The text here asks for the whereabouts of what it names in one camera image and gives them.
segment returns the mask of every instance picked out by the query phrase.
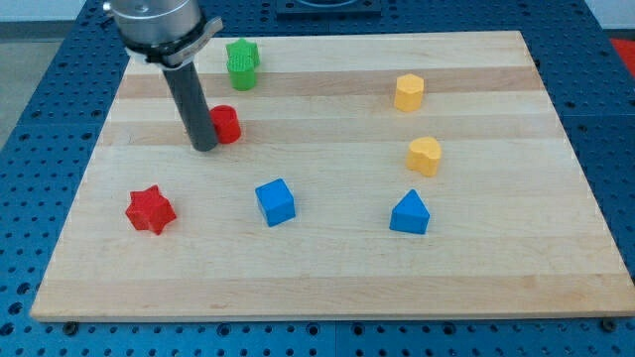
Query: blue block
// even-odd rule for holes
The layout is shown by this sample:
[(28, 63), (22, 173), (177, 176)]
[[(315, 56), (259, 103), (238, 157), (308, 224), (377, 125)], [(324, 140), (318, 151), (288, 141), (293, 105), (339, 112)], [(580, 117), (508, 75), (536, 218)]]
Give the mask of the blue block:
[(426, 234), (430, 213), (417, 192), (411, 189), (393, 208), (390, 229), (416, 234)]
[(260, 211), (270, 227), (296, 216), (294, 197), (281, 178), (257, 187), (256, 196)]

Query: light wood surface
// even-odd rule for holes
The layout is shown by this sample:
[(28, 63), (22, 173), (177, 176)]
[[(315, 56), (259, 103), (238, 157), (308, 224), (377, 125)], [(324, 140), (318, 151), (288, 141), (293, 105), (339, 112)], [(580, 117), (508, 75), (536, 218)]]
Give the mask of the light wood surface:
[[(209, 106), (243, 136), (195, 152), (161, 74), (131, 63), (32, 316), (44, 321), (426, 319), (635, 314), (635, 289), (517, 32), (256, 38), (234, 91), (224, 45), (197, 57)], [(396, 77), (426, 79), (393, 107)], [(405, 166), (436, 137), (434, 178)], [(254, 188), (284, 178), (298, 217), (267, 227)], [(178, 219), (137, 232), (128, 192)], [(425, 236), (390, 231), (415, 188)]]

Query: blue pegboard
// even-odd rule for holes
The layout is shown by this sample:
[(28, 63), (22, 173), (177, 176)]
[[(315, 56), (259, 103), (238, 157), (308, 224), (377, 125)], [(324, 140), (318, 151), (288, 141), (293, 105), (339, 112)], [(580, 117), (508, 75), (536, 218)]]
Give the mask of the blue pegboard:
[[(634, 83), (581, 0), (382, 0), (380, 17), (287, 20), (273, 0), (201, 5), (223, 17), (220, 36), (520, 30), (635, 275)], [(635, 355), (633, 318), (80, 324), (75, 334), (34, 321), (28, 310), (128, 61), (100, 9), (86, 2), (0, 153), (0, 357)]]

